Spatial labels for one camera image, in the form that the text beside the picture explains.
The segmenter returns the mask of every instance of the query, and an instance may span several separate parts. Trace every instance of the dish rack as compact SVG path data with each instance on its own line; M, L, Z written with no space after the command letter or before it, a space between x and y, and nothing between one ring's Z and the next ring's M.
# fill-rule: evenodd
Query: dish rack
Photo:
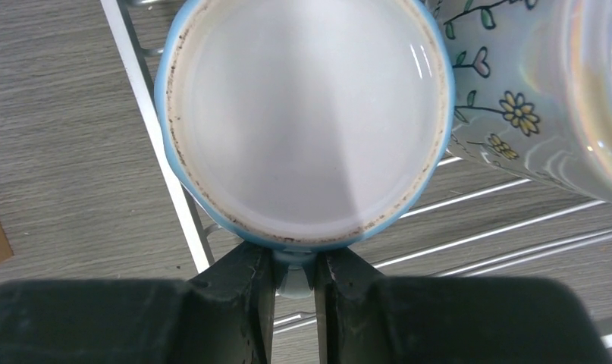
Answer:
M139 6L150 7L155 3L164 2L165 0L101 0L105 16L111 28L111 33L114 37L116 46L123 61L124 68L127 72L133 94L136 97L138 108L147 129L149 138L151 139L155 156L162 170L165 184L169 190L174 209L178 215L180 226L182 228L187 245L190 248L196 270L198 272L207 269L213 262L212 251L209 247L209 235L220 227L210 221L209 224L203 227L203 221L199 216L199 211L192 196L182 187L172 170L170 169L167 160L165 159L165 151L163 149L162 135L158 119L155 112L153 102L153 79L150 74L150 69L147 66L146 58L156 57L162 53L161 48L144 49L141 47L137 37L137 32L134 29L133 22L130 17L130 8ZM459 162L460 158L449 157L443 159L439 163L439 168L447 168L445 166ZM462 194L449 199L444 199L425 206L411 209L401 218L430 212L439 208L457 204L471 199L477 199L483 196L490 196L493 193L514 188L521 184L530 183L530 180L517 179L511 182L498 184L493 187L477 190L475 192ZM464 237L449 243L432 246L426 249L419 249L410 253L394 256L380 262L376 262L376 268L383 268L388 265L395 265L410 259L419 258L428 254L440 252L446 249L462 246L472 243L477 240L502 234L519 228L524 228L529 225L538 224L547 220L561 218L574 212L590 209L594 206L599 206L605 202L590 201L584 202L577 206L561 209L556 212L540 215L535 218L530 218L524 221L519 221L513 224L508 224L503 227L498 227L492 230L484 231L479 234ZM462 275L475 276L484 273L489 273L498 269L506 268L511 265L523 264L534 259L540 259L545 256L551 256L567 250L589 246L595 243L600 243L605 240L612 239L612 227L589 231L587 233L578 234L575 236L552 240L546 243L540 243L524 249L518 249L511 253L505 253L498 256L493 256L488 259L480 260L475 263L461 265L446 271L436 273L436 276L446 275ZM314 312L294 312L290 315L284 315L275 318L275 334L280 334L306 325L316 323ZM596 322L603 341L607 347L612 347L612 317Z

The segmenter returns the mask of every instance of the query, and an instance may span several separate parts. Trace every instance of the stem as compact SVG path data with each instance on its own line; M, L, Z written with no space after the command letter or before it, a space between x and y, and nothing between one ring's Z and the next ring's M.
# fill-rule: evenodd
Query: stem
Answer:
M467 11L463 11L463 12L459 13L458 15L452 17L451 19L445 21L443 23L443 25L446 25L447 23L450 23L451 21L456 20L457 18L463 17L464 15L467 15L467 14L472 13L474 11L495 8L496 6L502 5L502 4L504 4L505 2L508 2L508 1L509 0L500 0L499 2L495 2L495 3L491 4L491 5L476 6L473 9L469 9Z
M456 109L458 109L458 108L465 108L467 110L489 111L489 112L494 112L494 113L500 114L500 115L504 114L504 111L496 110L494 108L482 108L482 107L479 107L479 106L467 106L467 105L463 105L463 106L456 106L455 108Z

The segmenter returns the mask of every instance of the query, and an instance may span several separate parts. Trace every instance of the white mug with flower pattern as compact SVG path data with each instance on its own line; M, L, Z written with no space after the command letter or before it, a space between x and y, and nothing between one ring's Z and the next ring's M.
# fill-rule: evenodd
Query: white mug with flower pattern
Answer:
M449 151L612 202L612 0L425 0L456 82Z

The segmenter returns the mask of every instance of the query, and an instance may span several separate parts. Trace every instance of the blue rim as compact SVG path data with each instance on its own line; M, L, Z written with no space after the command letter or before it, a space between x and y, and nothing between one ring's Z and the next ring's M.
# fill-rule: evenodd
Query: blue rim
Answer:
M444 121L445 125L445 135L442 140L442 145L440 150L444 151L448 145L448 141L450 139L450 127L453 124L453 114L450 112L454 108L455 103L455 85L453 82L453 68L450 67L450 59L448 58L448 54L446 48L441 46L443 44L443 38L438 29L437 24L435 23L435 19L431 16L428 10L422 5L418 0L410 0L413 3L413 6L416 10L424 17L425 22L431 28L433 36L440 43L440 53L441 57L444 61L444 73L446 74L446 87L449 93L449 104L447 106L447 120ZM168 70L171 62L171 57L174 54L174 48L176 47L176 42L178 41L178 37L181 34L181 31L184 29L187 21L192 16L194 9L201 4L202 0L188 0L183 4L180 8L174 21L171 24L171 29L169 31L167 40L165 41L165 49L162 54L160 65L158 66L158 72L156 74L156 80L154 85L154 102L156 105L156 112L158 113L158 121L161 124L163 143L165 144L165 156L171 166L172 171L176 174L180 182L189 190L192 196L196 199L196 201L205 209L207 214L214 219L214 221L221 225L224 229L238 235L244 240L248 240L252 243L257 243L259 245L267 246L271 249L277 250L290 250L294 252L319 252L330 249L337 249L345 246L349 246L352 243L356 243L361 240L368 239L373 235L383 231L385 228L393 224L401 215L406 213L410 208L415 204L415 202L422 195L422 192L426 189L426 185L428 181L431 179L433 172L437 168L439 161L442 158L443 153L438 153L438 156L435 159L435 163L432 166L432 169L428 173L427 178L422 182L422 186L418 189L417 193L409 200L409 202L397 213L394 214L387 221L384 221L378 226L365 231L362 235L358 237L354 237L349 240L342 240L333 244L328 244L324 246L287 246L285 243L267 240L264 237L257 236L255 234L246 231L235 224L232 224L229 220L227 220L223 215L216 211L207 200L203 199L202 195L199 191L194 187L193 183L187 177L183 168L180 166L180 162L178 161L178 156L176 154L176 150L171 141L171 135L169 131L169 123L167 117L167 110L165 107L165 92L167 88L167 79L168 79Z

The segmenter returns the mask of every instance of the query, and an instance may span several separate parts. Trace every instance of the cup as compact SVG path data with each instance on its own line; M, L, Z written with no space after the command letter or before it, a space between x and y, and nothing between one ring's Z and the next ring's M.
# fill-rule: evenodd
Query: cup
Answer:
M245 240L302 253L406 212L453 103L417 0L189 0L155 82L169 164L196 201Z
M449 151L612 202L612 0L428 0L456 82Z

